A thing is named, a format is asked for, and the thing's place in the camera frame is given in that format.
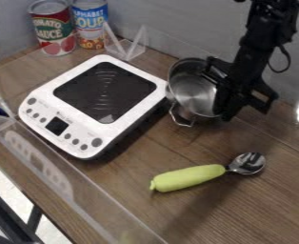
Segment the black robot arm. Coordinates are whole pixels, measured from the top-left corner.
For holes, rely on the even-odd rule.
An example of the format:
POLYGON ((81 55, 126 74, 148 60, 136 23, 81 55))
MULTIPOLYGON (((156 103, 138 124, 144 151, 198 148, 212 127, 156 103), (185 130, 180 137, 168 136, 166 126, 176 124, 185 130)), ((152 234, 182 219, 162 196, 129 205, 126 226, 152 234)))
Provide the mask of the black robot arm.
POLYGON ((297 32, 299 0, 251 1, 247 32, 233 62, 208 56, 202 71, 216 82, 212 110, 224 121, 245 106, 268 113, 279 94, 263 80, 264 69, 281 73, 291 66, 285 43, 297 32))

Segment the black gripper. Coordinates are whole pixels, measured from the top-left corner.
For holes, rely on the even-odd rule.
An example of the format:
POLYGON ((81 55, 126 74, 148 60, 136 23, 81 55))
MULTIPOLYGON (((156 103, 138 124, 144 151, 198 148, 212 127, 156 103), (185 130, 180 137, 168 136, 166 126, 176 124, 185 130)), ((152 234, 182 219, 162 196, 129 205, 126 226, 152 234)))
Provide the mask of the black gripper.
POLYGON ((252 39, 243 37, 240 48, 233 62, 208 56, 206 67, 202 74, 210 74, 217 69, 225 74, 214 76, 216 95, 213 113, 221 114, 224 121, 229 122, 245 106, 253 107, 261 113, 268 113, 277 93, 265 84, 261 78, 269 57, 275 50, 275 42, 268 38, 252 39))

